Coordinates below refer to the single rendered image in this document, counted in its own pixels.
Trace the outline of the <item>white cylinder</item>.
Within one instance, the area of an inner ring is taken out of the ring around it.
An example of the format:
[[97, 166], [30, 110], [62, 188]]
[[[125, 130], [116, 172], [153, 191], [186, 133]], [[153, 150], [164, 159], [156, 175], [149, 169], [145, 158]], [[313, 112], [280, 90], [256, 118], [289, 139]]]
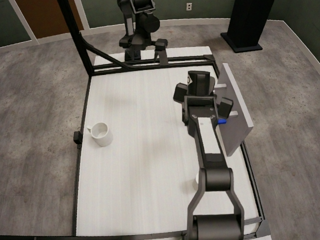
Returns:
[[192, 183], [192, 186], [196, 191], [198, 190], [198, 182], [199, 182], [199, 173], [197, 173], [197, 175]]

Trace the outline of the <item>white mug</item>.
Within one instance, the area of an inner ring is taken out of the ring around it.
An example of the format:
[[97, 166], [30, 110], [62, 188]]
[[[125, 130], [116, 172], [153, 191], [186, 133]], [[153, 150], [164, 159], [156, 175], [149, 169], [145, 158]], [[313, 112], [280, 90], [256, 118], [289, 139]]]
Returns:
[[93, 126], [87, 125], [86, 128], [100, 146], [106, 147], [112, 143], [113, 134], [105, 122], [97, 122]]

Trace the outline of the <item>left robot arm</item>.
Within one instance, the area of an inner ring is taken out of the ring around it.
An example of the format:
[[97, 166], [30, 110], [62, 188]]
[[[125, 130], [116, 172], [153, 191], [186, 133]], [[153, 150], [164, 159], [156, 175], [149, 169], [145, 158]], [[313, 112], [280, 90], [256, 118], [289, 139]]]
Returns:
[[[125, 36], [133, 37], [131, 44], [134, 57], [138, 57], [138, 50], [144, 51], [146, 47], [151, 46], [152, 39], [147, 32], [154, 33], [160, 27], [159, 19], [152, 12], [156, 10], [155, 2], [154, 0], [117, 0], [117, 5], [123, 12]], [[146, 30], [143, 33], [134, 31], [133, 14], [135, 26]]]

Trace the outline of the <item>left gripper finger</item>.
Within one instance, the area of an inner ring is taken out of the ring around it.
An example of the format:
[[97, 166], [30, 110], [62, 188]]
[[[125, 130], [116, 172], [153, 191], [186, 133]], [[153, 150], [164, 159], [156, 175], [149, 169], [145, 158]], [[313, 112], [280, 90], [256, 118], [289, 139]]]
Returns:
[[134, 54], [134, 50], [133, 50], [133, 46], [132, 44], [129, 47], [122, 47], [123, 49], [126, 49], [132, 59], [132, 61], [134, 61], [135, 59], [135, 54]]
[[154, 60], [153, 60], [154, 64], [155, 64], [155, 62], [157, 60], [159, 52], [162, 52], [162, 50], [157, 50], [157, 49], [154, 50]]

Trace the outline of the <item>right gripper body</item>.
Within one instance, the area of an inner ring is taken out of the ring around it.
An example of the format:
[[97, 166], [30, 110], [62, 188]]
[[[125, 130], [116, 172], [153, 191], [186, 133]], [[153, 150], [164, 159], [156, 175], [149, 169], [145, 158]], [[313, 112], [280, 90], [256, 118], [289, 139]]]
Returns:
[[[187, 96], [187, 84], [178, 83], [173, 94], [173, 101], [182, 104], [184, 97]], [[233, 100], [222, 97], [220, 104], [216, 104], [218, 109], [218, 117], [228, 119], [233, 107]]]

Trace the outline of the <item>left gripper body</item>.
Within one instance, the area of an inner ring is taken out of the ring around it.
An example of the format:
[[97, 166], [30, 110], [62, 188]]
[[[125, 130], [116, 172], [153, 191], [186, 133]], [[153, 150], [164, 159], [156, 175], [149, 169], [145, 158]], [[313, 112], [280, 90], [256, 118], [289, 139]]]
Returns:
[[[143, 34], [143, 31], [146, 31], [146, 30], [144, 30], [142, 27], [135, 26], [134, 31], [138, 31], [139, 34]], [[147, 32], [147, 33], [148, 33], [149, 37], [151, 38], [151, 33], [150, 32]], [[132, 36], [124, 36], [123, 38], [121, 38], [119, 40], [119, 46], [120, 47], [129, 47], [132, 44], [132, 40], [133, 40]], [[166, 48], [168, 46], [168, 41], [167, 41], [167, 39], [158, 38], [157, 41], [151, 41], [151, 46], [155, 46], [155, 48], [157, 50], [164, 51], [164, 50], [166, 50]]]

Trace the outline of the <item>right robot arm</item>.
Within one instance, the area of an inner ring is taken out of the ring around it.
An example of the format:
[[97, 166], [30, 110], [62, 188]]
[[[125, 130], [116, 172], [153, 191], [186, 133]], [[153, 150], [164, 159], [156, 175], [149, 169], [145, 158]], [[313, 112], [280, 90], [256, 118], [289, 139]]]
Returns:
[[[245, 210], [234, 191], [234, 173], [228, 167], [217, 132], [218, 110], [209, 71], [187, 72], [187, 95], [182, 122], [194, 138], [199, 172], [198, 190], [187, 207], [186, 235], [181, 240], [243, 240]], [[212, 106], [212, 107], [209, 107]], [[194, 214], [205, 192], [226, 192], [233, 205], [229, 214]]]

